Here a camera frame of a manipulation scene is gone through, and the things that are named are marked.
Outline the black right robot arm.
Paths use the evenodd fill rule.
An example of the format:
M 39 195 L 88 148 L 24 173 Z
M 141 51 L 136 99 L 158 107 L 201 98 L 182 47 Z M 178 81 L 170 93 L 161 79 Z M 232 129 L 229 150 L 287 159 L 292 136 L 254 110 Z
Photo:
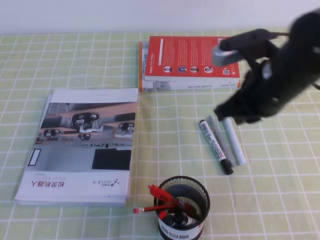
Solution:
M 238 91 L 218 105 L 219 121 L 253 124 L 276 115 L 320 78 L 320 11 L 313 10 L 292 24 L 280 48 L 271 40 L 280 32 L 255 29 L 223 39 L 212 51 L 212 63 L 224 67 L 245 60 L 250 70 Z

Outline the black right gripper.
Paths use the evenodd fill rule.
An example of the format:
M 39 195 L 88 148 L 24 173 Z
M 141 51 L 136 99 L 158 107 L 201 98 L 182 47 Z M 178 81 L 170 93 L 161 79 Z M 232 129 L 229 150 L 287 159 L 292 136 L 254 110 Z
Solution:
M 282 70 L 277 59 L 256 63 L 241 88 L 214 109 L 218 121 L 231 117 L 237 125 L 254 124 L 277 114 L 283 108 Z

